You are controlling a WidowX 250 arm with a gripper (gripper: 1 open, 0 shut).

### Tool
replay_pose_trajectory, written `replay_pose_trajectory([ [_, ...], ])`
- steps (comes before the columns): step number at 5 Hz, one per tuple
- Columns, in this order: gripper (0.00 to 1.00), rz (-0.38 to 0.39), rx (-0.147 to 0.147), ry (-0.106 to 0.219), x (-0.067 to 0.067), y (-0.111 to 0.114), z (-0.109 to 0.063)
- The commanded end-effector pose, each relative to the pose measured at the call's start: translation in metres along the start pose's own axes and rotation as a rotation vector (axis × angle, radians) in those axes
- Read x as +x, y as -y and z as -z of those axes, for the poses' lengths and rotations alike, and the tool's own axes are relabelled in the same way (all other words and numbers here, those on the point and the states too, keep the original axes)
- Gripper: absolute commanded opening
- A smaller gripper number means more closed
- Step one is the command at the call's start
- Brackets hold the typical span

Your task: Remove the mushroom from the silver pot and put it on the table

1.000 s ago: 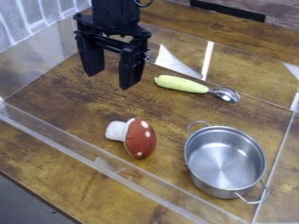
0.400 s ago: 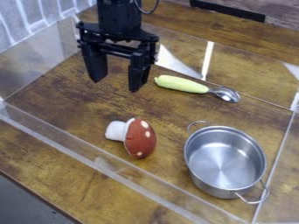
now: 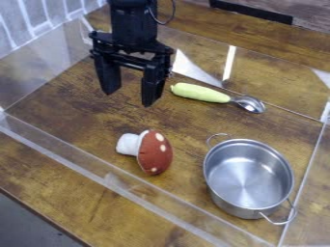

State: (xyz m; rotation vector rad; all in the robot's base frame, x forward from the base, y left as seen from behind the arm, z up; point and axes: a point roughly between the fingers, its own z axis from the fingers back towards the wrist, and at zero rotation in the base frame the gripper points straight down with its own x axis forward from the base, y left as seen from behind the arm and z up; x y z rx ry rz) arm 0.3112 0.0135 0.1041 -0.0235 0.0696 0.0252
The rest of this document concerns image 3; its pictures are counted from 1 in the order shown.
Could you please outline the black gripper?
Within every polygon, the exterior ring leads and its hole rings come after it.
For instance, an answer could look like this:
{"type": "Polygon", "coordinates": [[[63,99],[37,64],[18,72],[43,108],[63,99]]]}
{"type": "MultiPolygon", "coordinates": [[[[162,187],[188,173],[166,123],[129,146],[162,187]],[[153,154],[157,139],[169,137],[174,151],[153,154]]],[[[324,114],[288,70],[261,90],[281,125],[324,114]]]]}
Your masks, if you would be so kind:
{"type": "Polygon", "coordinates": [[[150,107],[162,97],[172,69],[170,58],[174,49],[158,40],[141,44],[122,44],[111,33],[93,31],[91,55],[101,89],[107,95],[122,87],[121,67],[145,69],[141,85],[142,104],[150,107]]]}

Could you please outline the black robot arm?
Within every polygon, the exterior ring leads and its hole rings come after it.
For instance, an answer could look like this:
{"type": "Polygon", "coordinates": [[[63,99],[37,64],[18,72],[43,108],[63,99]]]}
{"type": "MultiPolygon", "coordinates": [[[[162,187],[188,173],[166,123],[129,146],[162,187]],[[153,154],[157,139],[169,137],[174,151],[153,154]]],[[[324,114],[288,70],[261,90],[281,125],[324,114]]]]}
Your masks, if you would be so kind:
{"type": "Polygon", "coordinates": [[[122,67],[143,71],[142,104],[149,107],[164,94],[172,73],[174,49],[158,41],[158,0],[107,0],[111,33],[90,32],[91,55],[103,93],[122,88],[122,67]]]}

